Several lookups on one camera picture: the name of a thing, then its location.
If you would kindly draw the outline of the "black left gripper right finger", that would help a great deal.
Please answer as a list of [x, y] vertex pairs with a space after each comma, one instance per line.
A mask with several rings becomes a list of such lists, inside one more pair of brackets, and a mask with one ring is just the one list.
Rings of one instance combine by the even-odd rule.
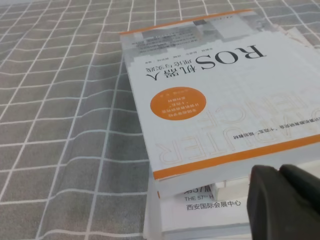
[[307, 200], [314, 210], [320, 209], [320, 179], [291, 164], [284, 164], [280, 174], [295, 189], [298, 195]]

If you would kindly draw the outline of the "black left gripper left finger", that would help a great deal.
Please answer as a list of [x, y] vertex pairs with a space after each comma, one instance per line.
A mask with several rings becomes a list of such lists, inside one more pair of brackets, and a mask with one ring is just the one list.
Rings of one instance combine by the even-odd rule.
[[320, 210], [299, 196], [279, 169], [251, 169], [247, 213], [254, 240], [318, 240]]

